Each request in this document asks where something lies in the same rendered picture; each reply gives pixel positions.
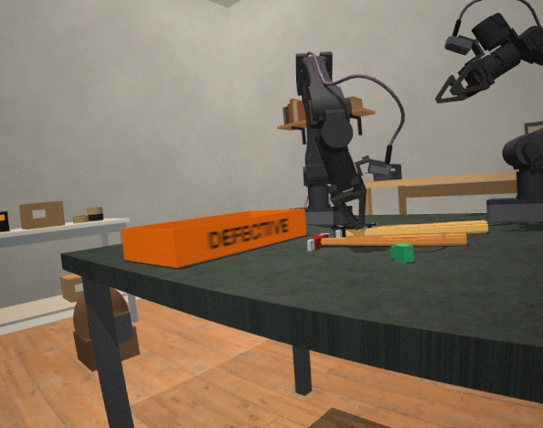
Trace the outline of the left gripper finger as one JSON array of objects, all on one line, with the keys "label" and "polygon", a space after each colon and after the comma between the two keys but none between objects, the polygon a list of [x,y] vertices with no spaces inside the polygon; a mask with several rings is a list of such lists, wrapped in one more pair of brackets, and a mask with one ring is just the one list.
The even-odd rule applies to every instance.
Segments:
[{"label": "left gripper finger", "polygon": [[[466,88],[466,89],[460,89],[457,90],[457,87],[460,85],[460,83],[463,81],[463,79],[466,77],[466,75],[470,73],[472,78],[474,79],[476,86]],[[450,88],[450,92],[452,95],[459,95],[459,94],[465,94],[469,92],[475,92],[475,91],[485,91],[489,89],[490,86],[484,77],[484,74],[477,66],[476,62],[473,60],[465,67],[459,78],[456,80],[456,82],[453,84],[453,86]]]},{"label": "left gripper finger", "polygon": [[465,94],[459,94],[457,95],[456,97],[450,97],[450,98],[444,98],[442,99],[442,95],[444,94],[444,92],[447,90],[447,88],[450,86],[453,86],[453,84],[456,82],[456,79],[453,75],[451,75],[447,81],[444,83],[442,89],[440,90],[440,92],[438,93],[438,95],[436,96],[435,98],[435,101],[437,103],[444,103],[444,102],[457,102],[457,101],[463,101],[465,99],[467,99],[466,95]]}]

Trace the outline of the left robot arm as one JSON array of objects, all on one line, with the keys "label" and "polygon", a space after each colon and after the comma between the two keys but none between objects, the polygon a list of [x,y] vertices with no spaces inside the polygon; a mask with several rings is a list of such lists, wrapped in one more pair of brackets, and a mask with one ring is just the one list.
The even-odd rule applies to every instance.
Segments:
[{"label": "left robot arm", "polygon": [[[500,67],[505,68],[506,73],[518,65],[521,59],[530,64],[537,63],[543,66],[543,28],[541,28],[532,26],[519,36],[503,16],[496,13],[475,26],[472,32],[484,51],[501,46],[491,53],[496,54],[496,60],[502,60]],[[471,50],[472,44],[472,41],[449,36],[444,47],[466,55]],[[541,168],[543,128],[533,133],[520,135],[507,142],[503,148],[502,154],[506,163],[513,166],[514,170],[519,169],[516,172],[516,198],[492,198],[499,200],[487,200],[486,205],[543,203],[543,168]]]}]

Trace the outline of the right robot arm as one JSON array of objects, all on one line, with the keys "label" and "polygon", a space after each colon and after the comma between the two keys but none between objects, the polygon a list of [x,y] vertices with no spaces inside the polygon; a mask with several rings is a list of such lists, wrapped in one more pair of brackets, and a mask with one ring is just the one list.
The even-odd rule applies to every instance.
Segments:
[{"label": "right robot arm", "polygon": [[[325,81],[331,83],[333,77],[332,51],[320,52],[320,56],[316,57]],[[302,72],[300,71],[301,63],[303,64]],[[344,98],[341,87],[323,84],[314,56],[307,57],[306,53],[296,54],[296,86],[297,94],[299,88],[298,96],[302,95],[306,129],[308,129],[303,185],[308,187],[309,200],[308,208],[297,209],[305,209],[305,212],[339,211],[329,204],[326,187],[330,181],[323,161],[331,155],[349,151],[347,145],[353,138],[353,128],[349,117],[352,115],[351,101]],[[323,126],[324,124],[325,126]]]}]

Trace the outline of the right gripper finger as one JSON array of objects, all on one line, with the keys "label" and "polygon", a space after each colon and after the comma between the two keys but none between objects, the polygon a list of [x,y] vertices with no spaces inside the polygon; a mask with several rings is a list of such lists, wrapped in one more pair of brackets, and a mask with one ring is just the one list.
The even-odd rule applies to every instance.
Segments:
[{"label": "right gripper finger", "polygon": [[[364,225],[365,225],[366,195],[367,195],[367,190],[365,189]],[[346,205],[346,203],[343,203],[342,206],[346,209],[346,211],[350,214],[350,216],[351,216],[356,222],[358,222],[358,219],[357,219],[357,218],[355,217],[355,215],[351,212],[351,210],[348,208],[348,206]]]},{"label": "right gripper finger", "polygon": [[[343,203],[348,201],[359,199],[359,210],[358,210],[358,222],[350,216],[346,209],[342,206]],[[347,195],[344,195],[339,198],[331,199],[333,205],[343,214],[343,216],[350,222],[350,224],[356,229],[361,230],[364,226],[364,208],[365,208],[365,189],[353,192]]]}]

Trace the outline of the small green block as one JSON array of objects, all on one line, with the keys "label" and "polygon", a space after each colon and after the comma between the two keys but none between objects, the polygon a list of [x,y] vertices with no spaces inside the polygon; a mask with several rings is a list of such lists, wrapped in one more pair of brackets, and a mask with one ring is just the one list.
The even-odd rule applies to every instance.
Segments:
[{"label": "small green block", "polygon": [[413,262],[413,245],[401,243],[391,246],[390,256],[395,262]]}]

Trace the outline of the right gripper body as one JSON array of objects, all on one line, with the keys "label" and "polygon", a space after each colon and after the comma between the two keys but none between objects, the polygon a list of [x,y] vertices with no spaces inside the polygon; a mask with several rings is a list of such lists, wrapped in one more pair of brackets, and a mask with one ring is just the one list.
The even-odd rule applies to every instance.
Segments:
[{"label": "right gripper body", "polygon": [[[330,199],[339,198],[344,195],[358,191],[360,189],[366,188],[364,185],[363,179],[361,177],[363,176],[363,174],[362,174],[360,165],[365,164],[367,162],[373,162],[373,163],[378,163],[382,165],[386,164],[386,162],[384,161],[369,159],[368,155],[362,157],[362,159],[363,160],[355,162],[357,171],[355,169],[352,157],[348,153],[348,151],[344,151],[344,152],[332,155],[331,157],[326,158],[324,160],[325,170],[328,174],[328,177],[331,183],[331,186],[326,187],[328,193],[330,193],[330,196],[331,196]],[[344,181],[346,179],[348,180]],[[343,182],[338,183],[341,181]],[[335,183],[337,184],[333,185]],[[351,188],[353,188],[354,190]],[[343,191],[346,191],[346,192],[343,192]],[[340,194],[342,192],[343,194]]]}]

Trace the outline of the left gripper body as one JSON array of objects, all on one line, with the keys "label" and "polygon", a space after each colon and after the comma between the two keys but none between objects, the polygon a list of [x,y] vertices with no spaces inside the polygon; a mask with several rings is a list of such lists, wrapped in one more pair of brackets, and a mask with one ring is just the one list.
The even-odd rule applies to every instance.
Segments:
[{"label": "left gripper body", "polygon": [[[479,67],[479,69],[482,71],[482,73],[484,74],[484,77],[486,78],[488,84],[491,86],[492,84],[495,83],[495,79],[500,77],[504,71],[505,71],[505,68],[503,67],[500,67],[500,65],[503,63],[501,59],[499,60],[496,60],[496,54],[489,54],[485,57],[483,57],[481,59],[481,57],[483,55],[485,55],[485,53],[483,52],[483,50],[481,49],[481,47],[479,46],[479,42],[477,39],[471,39],[471,38],[468,38],[468,37],[464,37],[464,36],[461,36],[459,35],[458,37],[460,38],[463,38],[463,39],[466,39],[466,40],[469,40],[469,41],[472,41],[473,42],[473,45],[472,45],[472,50],[475,54],[476,57],[474,57],[473,59],[469,60],[467,63],[464,64],[464,67],[458,71],[458,74],[459,76],[461,75],[461,73],[463,72],[463,70],[465,69],[465,67],[468,65],[469,62],[471,61],[475,61],[477,66]],[[478,58],[478,59],[477,59]],[[484,62],[484,63],[483,63]],[[479,64],[480,63],[480,64]],[[467,64],[467,65],[466,65]],[[485,65],[485,66],[484,66]],[[489,72],[491,73],[489,73]],[[470,75],[470,73],[469,73]],[[466,88],[470,88],[470,87],[474,87],[476,86],[476,83],[474,81],[474,79],[472,78],[472,76],[470,75],[469,76],[468,74],[466,75],[466,77],[464,78],[466,80],[466,82],[468,83],[468,86],[466,86]],[[487,76],[486,76],[487,75]],[[492,78],[493,77],[493,78]],[[469,78],[469,79],[468,79]],[[473,95],[475,95],[476,93],[478,93],[479,91],[476,91],[476,92],[469,92],[469,93],[465,93],[466,97],[469,98]]]}]

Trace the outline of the orange bin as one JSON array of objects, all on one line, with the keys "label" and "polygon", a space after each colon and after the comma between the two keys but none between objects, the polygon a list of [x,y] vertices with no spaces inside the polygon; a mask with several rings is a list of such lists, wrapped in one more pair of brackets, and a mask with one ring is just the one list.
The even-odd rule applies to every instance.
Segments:
[{"label": "orange bin", "polygon": [[244,211],[121,231],[126,261],[178,268],[306,235],[305,210]]}]

